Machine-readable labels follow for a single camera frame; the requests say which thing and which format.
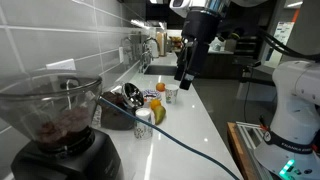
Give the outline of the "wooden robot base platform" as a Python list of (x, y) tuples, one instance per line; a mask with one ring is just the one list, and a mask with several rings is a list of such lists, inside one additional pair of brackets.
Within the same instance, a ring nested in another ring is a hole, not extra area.
[(254, 158), (263, 130), (255, 124), (228, 122), (227, 137), (233, 159), (245, 180), (272, 180), (268, 170)]

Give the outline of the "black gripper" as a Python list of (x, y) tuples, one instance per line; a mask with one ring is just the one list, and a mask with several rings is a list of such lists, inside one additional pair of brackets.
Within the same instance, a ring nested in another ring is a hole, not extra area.
[(177, 70), (175, 80), (180, 81), (179, 87), (188, 90), (198, 75), (206, 60), (209, 44), (214, 40), (221, 17), (215, 13), (202, 11), (198, 8), (188, 12), (184, 21), (182, 37), (192, 43), (191, 57), (188, 60), (186, 72), (186, 57), (188, 44), (184, 43), (177, 59)]

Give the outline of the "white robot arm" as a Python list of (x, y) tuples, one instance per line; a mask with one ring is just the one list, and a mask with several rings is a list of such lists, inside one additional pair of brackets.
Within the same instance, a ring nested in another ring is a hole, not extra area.
[(185, 19), (182, 38), (186, 41), (177, 60), (175, 79), (187, 90), (200, 74), (209, 44), (217, 35), (226, 38), (258, 35), (273, 49), (291, 59), (272, 74), (277, 91), (277, 108), (255, 159), (285, 180), (320, 180), (319, 131), (320, 64), (317, 54), (299, 53), (248, 20), (227, 20), (230, 3), (253, 7), (267, 0), (171, 0), (170, 8)]

